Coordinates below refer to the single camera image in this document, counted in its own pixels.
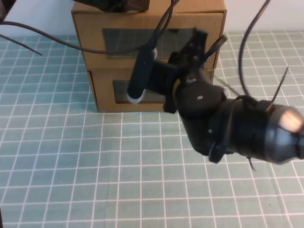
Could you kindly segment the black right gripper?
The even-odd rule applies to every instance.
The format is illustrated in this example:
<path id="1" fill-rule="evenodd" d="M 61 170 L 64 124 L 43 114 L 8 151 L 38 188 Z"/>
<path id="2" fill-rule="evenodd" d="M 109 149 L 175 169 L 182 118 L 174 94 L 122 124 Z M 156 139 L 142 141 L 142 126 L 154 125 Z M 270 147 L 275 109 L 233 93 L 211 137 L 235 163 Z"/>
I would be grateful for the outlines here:
<path id="1" fill-rule="evenodd" d="M 213 85 L 201 68 L 206 62 L 208 34 L 194 28 L 180 52 L 173 52 L 168 63 L 178 71 L 167 80 L 166 112 L 178 112 L 194 150 L 218 162 L 225 154 L 216 113 L 225 102 L 224 89 Z"/>

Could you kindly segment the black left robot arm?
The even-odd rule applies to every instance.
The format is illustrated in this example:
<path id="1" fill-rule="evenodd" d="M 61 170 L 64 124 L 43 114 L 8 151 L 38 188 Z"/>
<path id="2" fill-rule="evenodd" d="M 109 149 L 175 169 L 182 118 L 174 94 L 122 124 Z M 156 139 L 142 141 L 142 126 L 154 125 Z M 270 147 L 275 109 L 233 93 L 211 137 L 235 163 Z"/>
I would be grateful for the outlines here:
<path id="1" fill-rule="evenodd" d="M 75 0 L 104 12 L 145 12 L 149 9 L 149 0 Z"/>

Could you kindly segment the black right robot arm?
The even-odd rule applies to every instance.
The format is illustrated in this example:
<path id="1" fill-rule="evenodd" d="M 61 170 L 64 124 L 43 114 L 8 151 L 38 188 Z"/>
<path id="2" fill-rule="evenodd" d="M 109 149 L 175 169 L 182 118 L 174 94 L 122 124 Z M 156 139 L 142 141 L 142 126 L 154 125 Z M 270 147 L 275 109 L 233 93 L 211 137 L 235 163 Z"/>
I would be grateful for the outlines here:
<path id="1" fill-rule="evenodd" d="M 194 150 L 218 163 L 226 154 L 283 164 L 304 157 L 304 118 L 293 107 L 227 98 L 202 69 L 207 33 L 194 29 L 190 40 L 169 58 L 177 72 L 167 81 L 163 109 L 179 113 Z"/>

